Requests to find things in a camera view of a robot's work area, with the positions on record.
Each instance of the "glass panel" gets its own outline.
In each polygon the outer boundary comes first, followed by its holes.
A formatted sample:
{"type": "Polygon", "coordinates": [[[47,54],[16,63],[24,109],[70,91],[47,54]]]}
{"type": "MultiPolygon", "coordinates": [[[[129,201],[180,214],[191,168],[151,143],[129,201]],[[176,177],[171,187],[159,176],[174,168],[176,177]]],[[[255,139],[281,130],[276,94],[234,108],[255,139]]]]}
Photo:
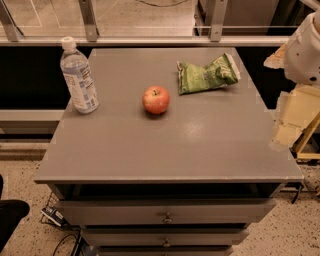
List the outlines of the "glass panel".
{"type": "MultiPolygon", "coordinates": [[[[208,1],[199,0],[196,7],[206,25],[210,23],[206,21],[208,1]]],[[[312,12],[298,0],[229,0],[223,35],[291,35],[312,12]]]]}
{"type": "Polygon", "coordinates": [[[102,37],[192,37],[197,0],[94,0],[102,37]]]}
{"type": "Polygon", "coordinates": [[[78,0],[5,0],[25,36],[85,36],[78,0]]]}

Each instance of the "chip bag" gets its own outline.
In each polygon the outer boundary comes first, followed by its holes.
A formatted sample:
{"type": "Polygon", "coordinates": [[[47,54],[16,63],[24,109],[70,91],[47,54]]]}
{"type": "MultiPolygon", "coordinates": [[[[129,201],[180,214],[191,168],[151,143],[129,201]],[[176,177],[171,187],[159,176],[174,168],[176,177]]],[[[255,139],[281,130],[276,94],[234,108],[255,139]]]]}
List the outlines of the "chip bag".
{"type": "Polygon", "coordinates": [[[177,64],[180,95],[218,89],[236,84],[240,79],[240,72],[232,56],[227,53],[204,67],[186,62],[177,64]]]}

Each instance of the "plastic water bottle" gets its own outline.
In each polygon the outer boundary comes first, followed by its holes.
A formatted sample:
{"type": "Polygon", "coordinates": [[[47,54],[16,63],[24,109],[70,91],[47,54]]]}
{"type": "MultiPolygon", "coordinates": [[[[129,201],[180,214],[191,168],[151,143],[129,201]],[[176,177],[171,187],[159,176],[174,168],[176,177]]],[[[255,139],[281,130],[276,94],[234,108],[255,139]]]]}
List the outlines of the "plastic water bottle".
{"type": "Polygon", "coordinates": [[[77,50],[72,37],[64,37],[61,42],[64,52],[60,67],[73,105],[80,113],[90,113],[98,108],[99,101],[88,59],[77,50]]]}

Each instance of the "apple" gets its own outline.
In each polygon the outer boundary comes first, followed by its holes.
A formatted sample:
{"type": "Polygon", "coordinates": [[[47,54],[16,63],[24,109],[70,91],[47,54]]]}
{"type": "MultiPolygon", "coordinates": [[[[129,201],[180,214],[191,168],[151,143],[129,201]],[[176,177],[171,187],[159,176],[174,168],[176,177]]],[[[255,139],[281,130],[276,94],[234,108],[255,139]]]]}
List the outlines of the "apple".
{"type": "Polygon", "coordinates": [[[162,86],[150,86],[143,94],[142,104],[152,114],[164,113],[170,103],[169,92],[162,86]]]}

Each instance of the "black chair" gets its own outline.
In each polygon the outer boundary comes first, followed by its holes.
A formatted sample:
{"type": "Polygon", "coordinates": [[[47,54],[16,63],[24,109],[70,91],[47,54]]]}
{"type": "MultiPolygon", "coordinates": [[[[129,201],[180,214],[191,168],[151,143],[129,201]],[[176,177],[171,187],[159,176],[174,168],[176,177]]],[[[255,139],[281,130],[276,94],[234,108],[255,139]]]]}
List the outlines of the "black chair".
{"type": "Polygon", "coordinates": [[[1,200],[3,178],[0,175],[0,253],[20,220],[28,215],[29,205],[21,200],[1,200]]]}

